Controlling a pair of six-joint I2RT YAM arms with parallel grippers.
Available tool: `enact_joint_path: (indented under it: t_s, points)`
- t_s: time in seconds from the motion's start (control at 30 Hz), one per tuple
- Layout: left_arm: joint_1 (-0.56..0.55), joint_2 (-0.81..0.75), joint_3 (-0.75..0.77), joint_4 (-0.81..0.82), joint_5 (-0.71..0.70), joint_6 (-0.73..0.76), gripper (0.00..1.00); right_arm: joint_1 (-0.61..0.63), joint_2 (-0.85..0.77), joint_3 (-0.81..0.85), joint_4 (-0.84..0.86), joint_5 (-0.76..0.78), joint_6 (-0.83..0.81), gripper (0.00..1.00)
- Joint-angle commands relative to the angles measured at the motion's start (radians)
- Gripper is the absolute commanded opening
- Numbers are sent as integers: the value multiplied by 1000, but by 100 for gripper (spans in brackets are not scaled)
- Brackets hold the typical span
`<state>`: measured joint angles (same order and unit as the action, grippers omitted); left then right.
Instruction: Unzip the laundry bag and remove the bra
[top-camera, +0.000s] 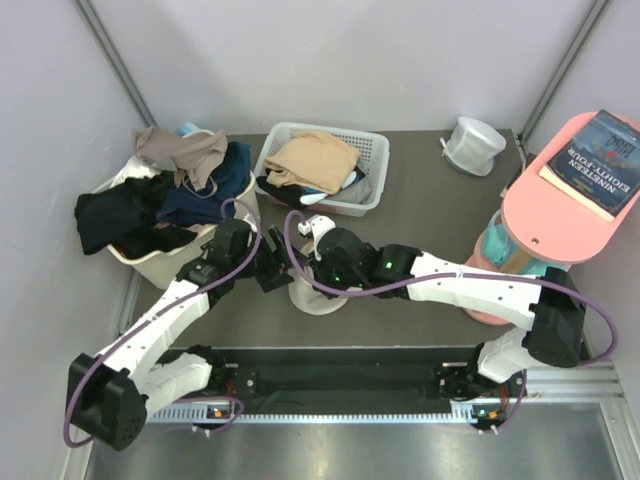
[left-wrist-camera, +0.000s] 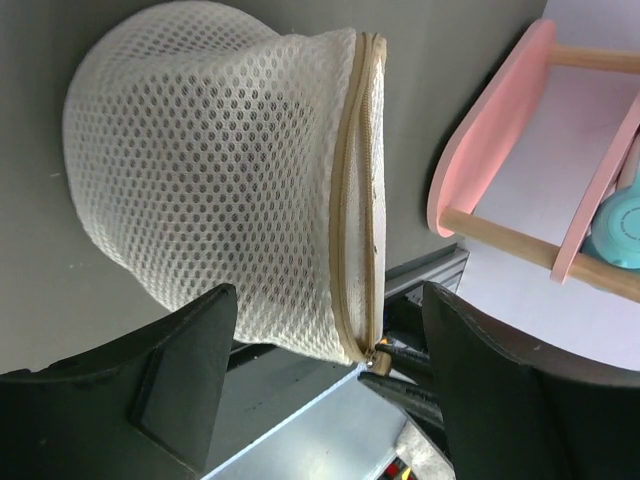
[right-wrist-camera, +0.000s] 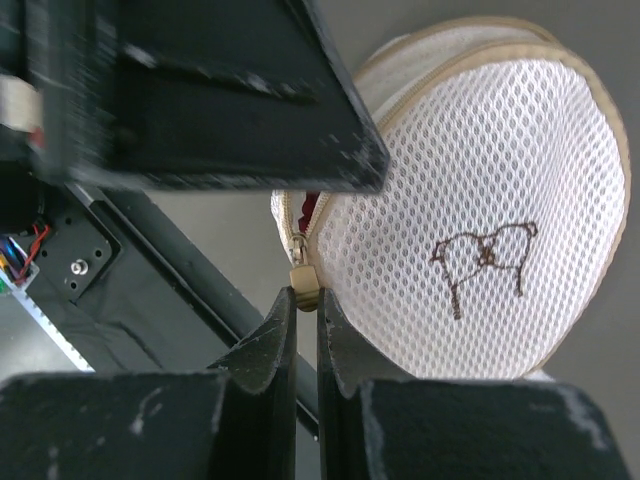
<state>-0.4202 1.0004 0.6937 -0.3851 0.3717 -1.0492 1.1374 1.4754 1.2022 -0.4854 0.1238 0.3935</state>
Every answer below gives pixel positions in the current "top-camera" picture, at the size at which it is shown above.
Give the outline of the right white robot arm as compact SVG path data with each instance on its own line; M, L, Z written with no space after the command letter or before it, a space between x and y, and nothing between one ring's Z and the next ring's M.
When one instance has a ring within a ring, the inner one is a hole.
M466 367L476 394L492 394L533 367L580 363L585 305L567 271L490 273L399 244L376 248L326 216L297 225L309 240L306 280L327 297L375 296L435 302L506 321L511 330L480 344Z

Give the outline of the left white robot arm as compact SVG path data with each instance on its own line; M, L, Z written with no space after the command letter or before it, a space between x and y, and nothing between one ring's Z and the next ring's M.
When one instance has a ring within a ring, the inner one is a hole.
M161 298L129 330L97 354L79 355L70 365L63 438L71 429L116 451L133 443L158 411L200 391L216 396L227 374L204 347L192 347L176 360L160 358L196 320L234 288L253 278L268 293L292 282L288 271L300 258L275 226L263 237L245 220L225 220L201 254L183 265Z

